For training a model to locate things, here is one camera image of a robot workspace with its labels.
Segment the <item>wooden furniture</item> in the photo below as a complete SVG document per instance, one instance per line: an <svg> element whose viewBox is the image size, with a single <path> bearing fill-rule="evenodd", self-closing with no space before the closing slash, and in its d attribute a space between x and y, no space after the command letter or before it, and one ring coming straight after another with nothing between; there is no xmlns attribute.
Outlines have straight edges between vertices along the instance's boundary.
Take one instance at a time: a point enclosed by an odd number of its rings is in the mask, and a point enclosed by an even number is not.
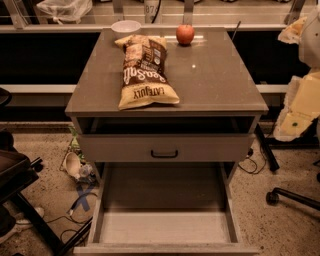
<svg viewBox="0 0 320 256"><path fill-rule="evenodd" d="M254 255L232 212L229 183L267 106L224 29L197 28L191 46L175 28L165 74L181 101L118 110L124 53L104 29L66 108L80 147L101 174L88 242L76 255Z"/></svg>

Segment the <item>bag of chips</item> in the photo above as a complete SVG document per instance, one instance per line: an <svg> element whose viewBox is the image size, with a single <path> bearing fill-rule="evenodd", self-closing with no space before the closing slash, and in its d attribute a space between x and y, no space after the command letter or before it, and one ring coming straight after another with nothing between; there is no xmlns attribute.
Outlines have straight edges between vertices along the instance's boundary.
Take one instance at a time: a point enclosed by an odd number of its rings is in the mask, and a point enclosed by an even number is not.
<svg viewBox="0 0 320 256"><path fill-rule="evenodd" d="M154 102L179 103L178 95L164 75L165 38L131 35L115 43L125 52L120 110Z"/></svg>

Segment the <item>tan drawer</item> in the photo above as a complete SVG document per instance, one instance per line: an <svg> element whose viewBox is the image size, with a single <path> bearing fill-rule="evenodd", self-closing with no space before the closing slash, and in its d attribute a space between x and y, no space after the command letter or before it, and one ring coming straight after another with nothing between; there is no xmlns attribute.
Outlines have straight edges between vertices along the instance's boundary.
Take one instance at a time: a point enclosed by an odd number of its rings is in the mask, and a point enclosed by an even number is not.
<svg viewBox="0 0 320 256"><path fill-rule="evenodd" d="M110 164L93 222L75 255L255 255L244 248L219 163Z"/></svg>
<svg viewBox="0 0 320 256"><path fill-rule="evenodd" d="M85 157L95 162L238 162L253 135L80 135Z"/></svg>

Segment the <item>open drawer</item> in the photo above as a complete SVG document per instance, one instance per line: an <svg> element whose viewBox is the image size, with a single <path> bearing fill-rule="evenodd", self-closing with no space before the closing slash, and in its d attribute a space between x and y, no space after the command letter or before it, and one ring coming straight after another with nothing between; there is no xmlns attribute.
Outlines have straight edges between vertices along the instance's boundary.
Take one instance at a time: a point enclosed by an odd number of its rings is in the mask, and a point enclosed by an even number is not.
<svg viewBox="0 0 320 256"><path fill-rule="evenodd" d="M106 164L76 255L256 255L240 243L221 163Z"/></svg>

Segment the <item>red apple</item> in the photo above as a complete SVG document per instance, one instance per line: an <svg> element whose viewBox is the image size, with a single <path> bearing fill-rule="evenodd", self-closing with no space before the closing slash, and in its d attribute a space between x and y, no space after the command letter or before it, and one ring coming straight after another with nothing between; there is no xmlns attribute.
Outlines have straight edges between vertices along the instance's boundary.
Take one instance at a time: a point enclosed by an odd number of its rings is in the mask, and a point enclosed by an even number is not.
<svg viewBox="0 0 320 256"><path fill-rule="evenodd" d="M194 28L189 24L179 25L176 30L176 37L181 45L188 45L194 38Z"/></svg>

